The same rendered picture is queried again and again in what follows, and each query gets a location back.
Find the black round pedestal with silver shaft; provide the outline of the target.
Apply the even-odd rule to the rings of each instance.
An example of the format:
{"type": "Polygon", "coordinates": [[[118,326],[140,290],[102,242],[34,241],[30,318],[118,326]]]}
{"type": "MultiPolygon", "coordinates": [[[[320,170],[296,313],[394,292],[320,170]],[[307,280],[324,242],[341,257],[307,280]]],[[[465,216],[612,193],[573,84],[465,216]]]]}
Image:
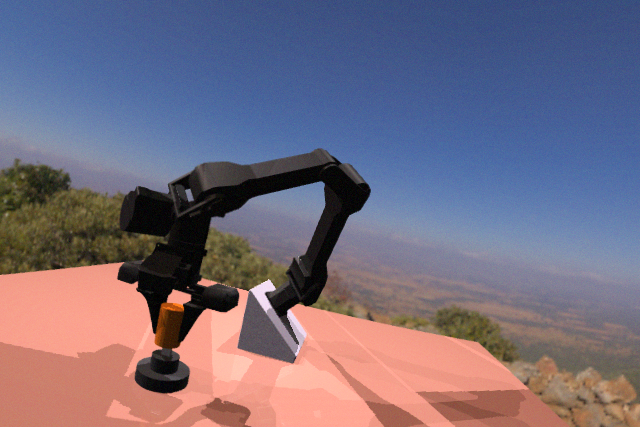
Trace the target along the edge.
{"type": "Polygon", "coordinates": [[[180,355],[171,349],[162,348],[137,362],[135,382],[142,388],[158,392],[182,391],[189,382],[190,369],[179,361],[180,355]]]}

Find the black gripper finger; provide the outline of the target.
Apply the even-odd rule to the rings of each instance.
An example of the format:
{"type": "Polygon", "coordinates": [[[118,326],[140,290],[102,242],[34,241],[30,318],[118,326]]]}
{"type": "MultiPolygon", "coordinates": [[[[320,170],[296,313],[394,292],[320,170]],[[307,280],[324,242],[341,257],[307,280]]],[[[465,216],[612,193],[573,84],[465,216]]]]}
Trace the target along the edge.
{"type": "Polygon", "coordinates": [[[184,339],[186,338],[185,336],[187,336],[192,326],[194,326],[195,321],[200,317],[200,314],[207,309],[204,306],[190,303],[190,301],[186,302],[185,304],[183,303],[183,308],[183,320],[180,326],[180,332],[178,334],[178,342],[180,343],[184,341],[184,339]]]}
{"type": "Polygon", "coordinates": [[[159,317],[159,314],[160,314],[159,310],[161,308],[161,304],[162,303],[164,303],[164,302],[167,303],[168,295],[167,296],[159,296],[157,293],[140,290],[138,287],[136,287],[136,291],[140,292],[142,294],[142,296],[147,301],[147,305],[148,305],[148,309],[149,309],[149,315],[151,317],[152,330],[153,330],[153,333],[156,334],[156,328],[157,328],[157,324],[158,324],[158,317],[159,317]]]}

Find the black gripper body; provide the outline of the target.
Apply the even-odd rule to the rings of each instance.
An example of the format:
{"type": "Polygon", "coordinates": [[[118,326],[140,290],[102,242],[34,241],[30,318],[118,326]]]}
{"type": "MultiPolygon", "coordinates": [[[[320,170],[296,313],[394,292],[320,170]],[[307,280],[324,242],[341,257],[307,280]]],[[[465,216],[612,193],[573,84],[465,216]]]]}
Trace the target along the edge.
{"type": "MultiPolygon", "coordinates": [[[[169,237],[168,243],[165,243],[166,252],[177,254],[178,248],[187,251],[188,264],[192,265],[192,281],[188,285],[189,288],[186,290],[178,289],[178,291],[191,295],[190,303],[223,313],[238,306],[240,294],[237,288],[218,283],[209,286],[197,284],[202,280],[200,267],[203,257],[206,257],[207,253],[207,250],[204,249],[205,244],[187,243],[169,237]]],[[[138,281],[138,267],[142,262],[142,260],[124,262],[119,267],[117,280],[135,284],[138,281]]]]}

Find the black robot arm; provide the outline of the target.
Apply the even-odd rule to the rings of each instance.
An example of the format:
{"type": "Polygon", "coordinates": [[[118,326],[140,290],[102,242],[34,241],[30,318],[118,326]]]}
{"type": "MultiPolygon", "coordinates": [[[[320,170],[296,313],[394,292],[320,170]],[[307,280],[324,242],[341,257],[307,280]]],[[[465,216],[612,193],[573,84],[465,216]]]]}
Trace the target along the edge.
{"type": "MultiPolygon", "coordinates": [[[[168,194],[137,186],[122,202],[120,229],[157,237],[170,233],[171,239],[205,244],[211,217],[225,217],[256,196],[320,181],[325,183],[325,208],[307,252],[293,258],[287,282],[264,292],[281,317],[299,302],[305,307],[316,303],[327,282],[327,261],[346,221],[362,209],[371,193],[351,164],[342,164],[327,150],[247,165],[200,164],[168,183],[168,194]],[[194,201],[188,202],[187,189],[194,201]]],[[[138,268],[138,288],[159,296],[171,295],[174,288],[186,290],[192,281],[187,251],[166,252],[161,242],[138,268]]]]}

